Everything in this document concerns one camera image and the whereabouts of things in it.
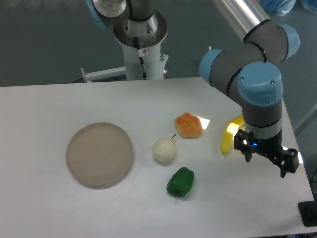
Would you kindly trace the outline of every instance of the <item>blue joint cap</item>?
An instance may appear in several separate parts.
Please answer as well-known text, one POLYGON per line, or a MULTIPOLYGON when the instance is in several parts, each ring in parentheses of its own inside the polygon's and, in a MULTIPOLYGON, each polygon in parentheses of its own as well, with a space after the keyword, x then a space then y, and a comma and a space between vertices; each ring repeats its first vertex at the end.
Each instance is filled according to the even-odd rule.
POLYGON ((85 0, 86 2, 86 5, 89 9, 89 12, 91 14, 91 16, 93 17, 96 25, 98 26, 99 29, 101 30, 105 30, 107 29, 107 27, 103 24, 103 22, 100 20, 98 14, 96 13, 95 9, 94 9, 94 6, 92 5, 91 1, 90 0, 85 0))
POLYGON ((199 76, 202 77, 208 84, 211 85, 210 82, 210 71, 212 64, 214 60, 217 58, 217 56, 223 52, 223 50, 220 49, 212 49, 211 51, 208 51, 199 64, 199 76))
POLYGON ((242 98, 252 105, 274 105, 283 96, 281 72, 271 63, 251 63, 239 73, 238 90, 242 98))
POLYGON ((286 35, 287 35, 288 52, 287 52, 287 56, 285 57, 285 59, 287 59, 297 52, 297 50, 299 48, 300 40, 299 40, 298 33, 294 29, 294 27, 287 25, 287 24, 282 24, 279 26, 284 29, 284 31, 286 32, 286 35))

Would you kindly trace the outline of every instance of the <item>black stand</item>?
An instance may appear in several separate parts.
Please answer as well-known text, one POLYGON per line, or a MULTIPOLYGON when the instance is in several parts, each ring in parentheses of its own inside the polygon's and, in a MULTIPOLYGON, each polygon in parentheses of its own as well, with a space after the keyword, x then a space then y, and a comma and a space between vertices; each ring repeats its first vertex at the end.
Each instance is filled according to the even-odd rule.
POLYGON ((305 227, 317 226, 317 202, 300 202, 298 208, 305 227))

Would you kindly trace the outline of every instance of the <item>beige plate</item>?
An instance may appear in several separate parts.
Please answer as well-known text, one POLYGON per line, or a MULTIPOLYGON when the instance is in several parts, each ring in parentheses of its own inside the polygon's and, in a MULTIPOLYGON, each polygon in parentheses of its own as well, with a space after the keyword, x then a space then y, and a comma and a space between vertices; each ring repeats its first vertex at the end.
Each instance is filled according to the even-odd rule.
POLYGON ((91 188, 113 185, 127 172, 133 158, 128 134, 119 126, 96 123, 77 132, 68 144, 67 166, 91 188))

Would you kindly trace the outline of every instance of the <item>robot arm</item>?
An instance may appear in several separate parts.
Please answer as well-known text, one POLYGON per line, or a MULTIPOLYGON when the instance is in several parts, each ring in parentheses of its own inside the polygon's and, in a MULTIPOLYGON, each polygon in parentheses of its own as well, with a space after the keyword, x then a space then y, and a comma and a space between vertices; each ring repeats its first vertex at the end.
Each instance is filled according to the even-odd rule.
POLYGON ((153 15, 153 6, 148 0, 86 0, 105 26, 114 25, 124 19, 144 21, 153 15))
POLYGON ((168 55, 160 46, 167 35, 165 18, 150 0, 86 0, 97 25, 113 25, 122 45, 127 80, 164 79, 168 55))
POLYGON ((244 45, 226 53, 209 51, 199 67, 200 76, 242 108, 245 131, 234 137, 234 148, 245 155, 269 158, 281 168, 281 177, 299 165, 297 150, 284 150, 282 140, 283 85, 278 68, 296 53, 299 37, 288 25, 275 26, 255 0, 213 0, 244 45))

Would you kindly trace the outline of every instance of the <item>green bell pepper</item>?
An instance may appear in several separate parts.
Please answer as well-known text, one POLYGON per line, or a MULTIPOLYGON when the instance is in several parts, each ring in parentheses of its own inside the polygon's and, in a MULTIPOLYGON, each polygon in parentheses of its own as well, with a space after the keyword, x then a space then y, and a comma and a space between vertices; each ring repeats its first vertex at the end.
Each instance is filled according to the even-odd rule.
POLYGON ((181 167, 168 182, 166 190, 174 197, 185 197, 192 188, 194 178, 193 171, 187 167, 181 167))

